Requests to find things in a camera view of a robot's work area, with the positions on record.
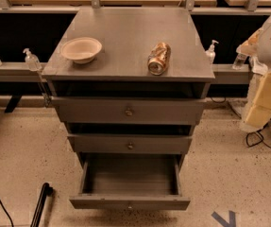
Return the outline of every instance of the soda can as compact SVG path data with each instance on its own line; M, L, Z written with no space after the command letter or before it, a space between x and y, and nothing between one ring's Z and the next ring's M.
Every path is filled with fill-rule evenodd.
M147 60L147 67L151 74L161 75L169 67L171 47L169 44L158 43L152 50Z

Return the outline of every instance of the bowl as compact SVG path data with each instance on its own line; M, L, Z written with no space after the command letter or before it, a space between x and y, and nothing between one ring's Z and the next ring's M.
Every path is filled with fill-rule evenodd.
M66 42L60 49L60 54L77 64L89 63L101 51L102 44L89 37L81 37Z

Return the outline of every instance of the drawer handle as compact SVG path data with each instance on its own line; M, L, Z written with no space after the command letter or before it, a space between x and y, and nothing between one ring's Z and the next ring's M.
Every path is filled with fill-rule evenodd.
M128 149L133 149L133 148L134 148L133 143L132 143L132 142L129 142L129 143L127 144L127 148L128 148Z
M131 116L133 116L134 112L130 108L127 108L125 110L125 114L126 114L126 116L131 117Z

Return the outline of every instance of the floor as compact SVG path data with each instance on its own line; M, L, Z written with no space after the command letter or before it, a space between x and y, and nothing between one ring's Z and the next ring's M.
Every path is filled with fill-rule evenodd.
M208 100L180 171L186 211L76 210L68 199L82 169L55 110L0 107L0 198L15 226L30 225L50 183L40 226L271 227L271 149L248 148L239 121L227 102ZM271 128L263 135L271 146ZM9 226L1 207L0 226Z

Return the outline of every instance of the gray metal cabinet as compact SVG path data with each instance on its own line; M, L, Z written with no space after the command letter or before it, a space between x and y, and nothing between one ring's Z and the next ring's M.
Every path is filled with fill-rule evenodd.
M77 65L60 47L82 36L103 51ZM172 47L160 77L146 66L158 41ZM213 73L185 9L81 9L42 76L83 167L75 208L187 208L179 171Z

